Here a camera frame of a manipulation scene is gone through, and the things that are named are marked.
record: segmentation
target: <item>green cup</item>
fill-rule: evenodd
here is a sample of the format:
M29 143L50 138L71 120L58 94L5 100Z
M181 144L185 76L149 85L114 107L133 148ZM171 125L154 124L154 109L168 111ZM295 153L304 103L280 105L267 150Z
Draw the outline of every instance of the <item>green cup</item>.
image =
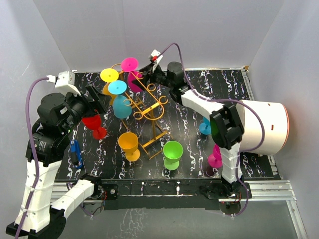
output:
M169 141L164 145L164 166L168 170L176 170L179 167L179 161L183 155L183 146L179 142Z

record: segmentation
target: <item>gray floor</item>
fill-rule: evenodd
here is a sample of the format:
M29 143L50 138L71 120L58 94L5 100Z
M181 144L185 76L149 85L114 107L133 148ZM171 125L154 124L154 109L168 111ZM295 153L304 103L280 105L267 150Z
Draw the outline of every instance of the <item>gray floor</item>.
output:
M201 209L103 211L93 220L77 209L61 239L296 239L285 201L250 202L232 220Z

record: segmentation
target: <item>blue clamp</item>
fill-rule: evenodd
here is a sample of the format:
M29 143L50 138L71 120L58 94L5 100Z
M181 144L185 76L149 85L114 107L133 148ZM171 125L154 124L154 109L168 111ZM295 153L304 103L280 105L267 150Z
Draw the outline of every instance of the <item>blue clamp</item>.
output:
M80 151L78 141L72 140L70 142L70 152L71 152L71 160L73 161L74 167L77 169L82 168L83 162L81 158L81 151Z

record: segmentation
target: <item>black marble table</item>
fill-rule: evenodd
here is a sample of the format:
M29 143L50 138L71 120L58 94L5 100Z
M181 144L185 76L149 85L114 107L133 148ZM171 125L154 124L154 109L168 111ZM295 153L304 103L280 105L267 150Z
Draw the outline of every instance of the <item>black marble table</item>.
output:
M249 99L248 90L244 82L241 70L193 70L187 72L195 88L205 96L213 99ZM105 84L98 73L77 73L76 86L85 90L87 84L93 84L102 91ZM148 93L133 94L139 96L147 106L154 101ZM77 180L88 172L100 176L105 180L143 179L143 180L167 180L167 179L209 179L220 178L222 169L211 168L207 162L212 153L214 142L210 135L202 135L199 125L203 117L192 109L176 104L168 93L168 88L157 86L154 91L156 96L165 95L168 103L164 106L163 117L158 121L159 125L170 132L174 140L180 142L184 148L184 154L180 166L175 171L166 170L163 164L163 154L149 160L140 148L141 157L138 161L130 163L125 159L117 139L126 132L119 119L114 116L112 107L107 108L107 113L101 116L103 127L107 135L102 140L92 138L92 131L80 123L71 134L71 138L78 140L82 150L84 168L76 169L71 162L69 149L66 150L64 160L57 175L57 180ZM132 115L125 120L129 129L136 133L142 144L152 137L151 122L147 119L136 120ZM165 135L156 143L148 147L151 155L162 149L169 141L169 135ZM259 157L251 153L241 155L241 169L245 178L271 179L274 177L270 163L266 156Z

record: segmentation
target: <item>white cylinder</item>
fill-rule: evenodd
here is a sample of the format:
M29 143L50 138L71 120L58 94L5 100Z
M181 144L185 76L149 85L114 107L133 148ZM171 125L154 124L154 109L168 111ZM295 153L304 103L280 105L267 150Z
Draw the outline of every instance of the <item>white cylinder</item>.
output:
M263 144L251 153L273 155L284 147L289 134L289 118L286 108L280 103L241 100L260 117L265 128ZM247 151L261 140L262 132L256 116L246 107L236 105L245 132L240 144L241 151Z

